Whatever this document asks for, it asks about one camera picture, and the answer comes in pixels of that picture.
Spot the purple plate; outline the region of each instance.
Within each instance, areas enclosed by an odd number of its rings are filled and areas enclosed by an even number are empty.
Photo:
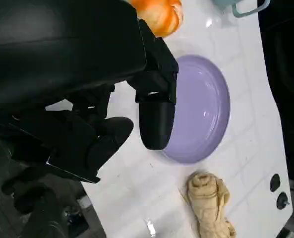
[[[177,59],[176,114],[164,154],[180,163],[198,162],[221,142],[230,117],[230,95],[220,70],[208,59]]]

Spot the white tile surface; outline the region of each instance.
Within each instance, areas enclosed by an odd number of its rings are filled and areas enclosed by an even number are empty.
[[[243,0],[239,9],[254,7],[256,0]],[[184,24],[165,40],[175,57],[199,54],[223,72],[231,94],[231,118],[221,145],[192,166],[148,151],[139,135],[135,92],[126,83],[117,84],[109,117],[128,117],[135,128],[100,169],[101,182],[84,183],[84,188],[109,238],[150,237],[146,219],[159,237],[195,238],[195,219],[181,192],[192,172],[209,171],[222,178],[231,192],[226,215],[237,237],[274,238],[292,207],[276,208],[279,193],[285,191],[288,197],[290,193],[281,123],[267,80],[258,17],[222,16],[209,0],[185,0],[183,8]],[[209,20],[212,25],[207,28]],[[274,173],[280,175],[282,185],[280,191],[271,193]]]

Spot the floor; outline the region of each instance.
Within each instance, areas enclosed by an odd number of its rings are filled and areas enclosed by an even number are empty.
[[[7,168],[0,173],[0,238],[17,238],[25,223],[27,216],[21,216],[13,207],[13,200],[1,191],[1,184],[6,179],[18,174],[24,166],[17,162],[11,162]],[[76,198],[85,194],[83,186],[78,181],[62,179],[53,175],[47,175],[42,182],[51,187],[66,205],[78,205]],[[106,235],[97,217],[93,206],[82,210],[90,229],[79,236],[79,238],[105,238]]]

